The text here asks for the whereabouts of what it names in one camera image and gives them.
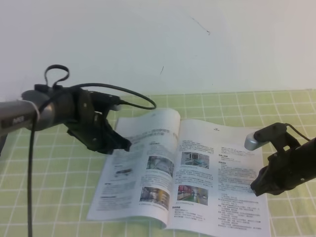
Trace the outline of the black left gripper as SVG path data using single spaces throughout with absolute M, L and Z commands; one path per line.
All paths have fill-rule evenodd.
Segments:
M 114 150 L 129 152 L 131 142 L 112 130 L 107 121 L 109 111 L 95 111 L 89 93 L 83 89 L 74 93 L 75 118 L 66 123 L 67 133 L 94 152 L 107 155 Z

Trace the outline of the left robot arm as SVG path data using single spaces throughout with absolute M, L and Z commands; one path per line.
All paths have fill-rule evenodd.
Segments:
M 67 133 L 89 150 L 112 154 L 114 150 L 129 151 L 131 142 L 110 126 L 107 115 L 120 103 L 118 96 L 81 88 L 28 90 L 21 100 L 0 104 L 0 133 L 7 135 L 20 128 L 32 128 L 35 115 L 36 131 L 64 124 Z

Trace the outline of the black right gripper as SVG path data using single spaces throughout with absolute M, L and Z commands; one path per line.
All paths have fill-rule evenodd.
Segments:
M 279 195 L 309 180 L 309 149 L 297 148 L 269 158 L 250 187 L 258 197 L 262 194 Z

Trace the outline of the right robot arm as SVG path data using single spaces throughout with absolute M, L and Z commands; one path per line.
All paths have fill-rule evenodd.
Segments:
M 316 140 L 268 157 L 250 187 L 256 196 L 279 195 L 316 177 Z

